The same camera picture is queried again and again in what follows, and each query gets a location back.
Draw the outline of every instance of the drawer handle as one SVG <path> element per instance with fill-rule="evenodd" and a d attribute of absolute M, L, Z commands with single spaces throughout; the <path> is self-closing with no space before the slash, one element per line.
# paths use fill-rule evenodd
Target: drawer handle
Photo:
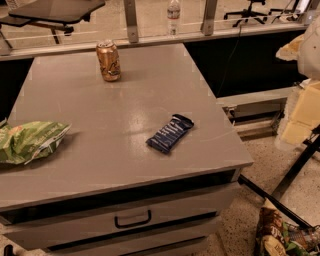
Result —
<path fill-rule="evenodd" d="M 149 223 L 151 221 L 151 218 L 152 218 L 151 210 L 148 210 L 148 219 L 146 219 L 146 220 L 139 221 L 139 222 L 136 222 L 136 223 L 126 224 L 126 225 L 120 225 L 118 217 L 116 216 L 116 217 L 114 217 L 114 223 L 115 223 L 116 227 L 119 228 L 119 229 L 121 229 L 121 228 L 133 228 L 133 227 L 137 227 L 137 226 Z"/>

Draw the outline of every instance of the table top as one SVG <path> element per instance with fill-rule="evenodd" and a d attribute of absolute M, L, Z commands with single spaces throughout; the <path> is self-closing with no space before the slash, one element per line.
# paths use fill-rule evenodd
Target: table top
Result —
<path fill-rule="evenodd" d="M 95 52 L 35 58 L 8 120 L 72 124 L 48 158 L 0 165 L 0 210 L 250 165 L 238 134 L 182 44 L 119 50 L 122 78 Z M 169 155 L 146 140 L 182 114 L 195 126 Z"/>
<path fill-rule="evenodd" d="M 37 0 L 10 11 L 9 15 L 34 21 L 74 24 L 104 5 L 104 0 Z"/>

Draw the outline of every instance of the cabinet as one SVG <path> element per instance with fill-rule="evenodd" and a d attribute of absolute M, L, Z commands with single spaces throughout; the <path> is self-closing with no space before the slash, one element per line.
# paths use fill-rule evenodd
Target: cabinet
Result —
<path fill-rule="evenodd" d="M 116 83 L 103 81 L 93 52 L 33 61 L 9 123 L 50 119 L 72 128 L 50 157 L 0 167 L 4 235 L 27 250 L 201 250 L 239 189 L 241 168 L 252 163 L 183 45 L 119 54 Z M 163 155 L 145 141 L 175 113 L 195 127 Z"/>

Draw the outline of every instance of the black wire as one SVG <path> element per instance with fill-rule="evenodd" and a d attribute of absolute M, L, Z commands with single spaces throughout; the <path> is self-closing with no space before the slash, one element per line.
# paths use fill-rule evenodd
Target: black wire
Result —
<path fill-rule="evenodd" d="M 224 71 L 224 74 L 223 74 L 223 78 L 222 78 L 220 87 L 219 87 L 218 92 L 217 92 L 217 94 L 216 94 L 216 98 L 219 97 L 219 94 L 220 94 L 220 91 L 221 91 L 221 89 L 222 89 L 222 86 L 224 85 L 224 82 L 225 82 L 225 80 L 226 80 L 227 73 L 228 73 L 228 68 L 229 68 L 229 63 L 230 63 L 230 61 L 231 61 L 231 58 L 232 58 L 234 52 L 236 51 L 236 49 L 237 49 L 237 47 L 238 47 L 238 44 L 239 44 L 239 41 L 240 41 L 241 30 L 242 30 L 242 26 L 240 25 L 240 30 L 239 30 L 237 42 L 236 42 L 235 46 L 233 47 L 233 50 L 232 50 L 231 54 L 230 54 L 229 57 L 228 57 L 227 64 L 226 64 L 226 68 L 225 68 L 225 71 Z"/>

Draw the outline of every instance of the gold can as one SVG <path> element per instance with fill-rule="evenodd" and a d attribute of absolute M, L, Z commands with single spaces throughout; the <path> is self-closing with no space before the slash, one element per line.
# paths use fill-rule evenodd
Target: gold can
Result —
<path fill-rule="evenodd" d="M 100 70 L 104 80 L 111 82 L 121 77 L 117 46 L 112 40 L 100 41 L 96 47 Z"/>

